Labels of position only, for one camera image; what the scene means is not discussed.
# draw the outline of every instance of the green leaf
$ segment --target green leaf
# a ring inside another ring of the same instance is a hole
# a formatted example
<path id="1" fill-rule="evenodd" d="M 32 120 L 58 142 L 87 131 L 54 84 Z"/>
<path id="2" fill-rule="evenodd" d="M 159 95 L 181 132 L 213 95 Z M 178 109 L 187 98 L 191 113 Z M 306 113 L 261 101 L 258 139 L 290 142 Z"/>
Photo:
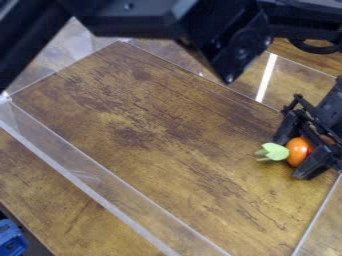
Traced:
<path id="1" fill-rule="evenodd" d="M 266 157 L 273 161 L 285 160 L 290 156 L 289 149 L 275 143 L 266 143 L 262 147 L 269 152 Z"/>

